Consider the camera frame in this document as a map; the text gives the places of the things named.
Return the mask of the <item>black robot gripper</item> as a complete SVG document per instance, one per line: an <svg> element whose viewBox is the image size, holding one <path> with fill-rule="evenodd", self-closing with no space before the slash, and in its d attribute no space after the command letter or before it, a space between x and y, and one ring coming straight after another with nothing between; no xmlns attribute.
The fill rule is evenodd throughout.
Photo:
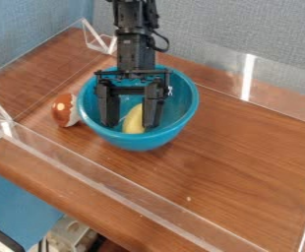
<svg viewBox="0 0 305 252"><path fill-rule="evenodd" d="M165 52L168 46L157 47L153 36L157 35L165 43L169 41L153 29L117 30L116 35L116 69L95 73L100 121L107 127L117 124L120 95L144 95L143 127L155 128L168 96L169 71L155 67L155 52Z"/></svg>

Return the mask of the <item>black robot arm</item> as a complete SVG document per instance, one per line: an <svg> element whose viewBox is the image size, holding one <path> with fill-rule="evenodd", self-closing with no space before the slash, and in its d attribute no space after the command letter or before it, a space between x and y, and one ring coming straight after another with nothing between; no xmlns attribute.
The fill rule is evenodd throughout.
<svg viewBox="0 0 305 252"><path fill-rule="evenodd" d="M113 25L116 26L116 68L95 73L95 95L101 123L113 127L119 121L121 95L141 96L141 126L159 125L165 98L171 95L168 69L157 69L155 52L159 48L153 34L165 43L168 39L156 33L159 15L155 0L107 0L113 4Z"/></svg>

